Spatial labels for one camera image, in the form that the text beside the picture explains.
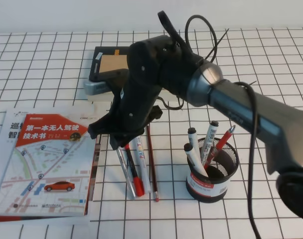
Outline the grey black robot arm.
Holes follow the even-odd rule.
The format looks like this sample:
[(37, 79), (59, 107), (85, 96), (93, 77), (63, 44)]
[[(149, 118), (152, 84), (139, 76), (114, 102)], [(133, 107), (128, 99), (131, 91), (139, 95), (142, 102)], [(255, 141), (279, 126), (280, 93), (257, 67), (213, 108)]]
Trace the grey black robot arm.
[(217, 65), (193, 53), (165, 12), (158, 17), (167, 35), (129, 47), (127, 80), (109, 84), (112, 107), (89, 125), (90, 136), (108, 134), (113, 149), (129, 143), (159, 118), (154, 103), (162, 89), (195, 107), (210, 105), (265, 144), (267, 171), (279, 174), (281, 200), (303, 219), (303, 111), (226, 80)]

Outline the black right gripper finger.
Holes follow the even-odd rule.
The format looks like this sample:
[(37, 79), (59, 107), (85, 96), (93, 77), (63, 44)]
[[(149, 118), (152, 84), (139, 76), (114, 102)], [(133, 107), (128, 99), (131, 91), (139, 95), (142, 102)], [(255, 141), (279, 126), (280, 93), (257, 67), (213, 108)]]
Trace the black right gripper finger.
[(118, 155), (118, 158), (119, 158), (119, 161), (120, 161), (120, 165), (121, 165), (122, 171), (124, 173), (124, 177), (125, 177), (126, 182), (127, 182), (128, 189), (129, 189), (132, 197), (135, 198), (136, 197), (136, 192), (135, 192), (134, 186), (133, 186), (133, 184), (131, 182), (130, 174), (128, 172), (126, 161), (125, 161), (125, 158), (124, 158), (124, 156), (122, 154), (121, 149), (117, 148), (116, 149), (116, 153)]

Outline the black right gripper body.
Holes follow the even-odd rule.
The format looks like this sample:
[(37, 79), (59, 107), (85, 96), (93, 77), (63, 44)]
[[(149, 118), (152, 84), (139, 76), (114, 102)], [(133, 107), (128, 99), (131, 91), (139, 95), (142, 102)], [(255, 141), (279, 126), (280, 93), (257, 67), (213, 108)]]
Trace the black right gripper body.
[(88, 126), (92, 139), (108, 134), (112, 149), (117, 149), (143, 134), (147, 124), (161, 117), (162, 111), (154, 103), (162, 90), (160, 72), (166, 54), (172, 52), (172, 43), (168, 36), (161, 35), (129, 47), (126, 81), (122, 86), (116, 78), (107, 82), (114, 94), (113, 103), (105, 116)]

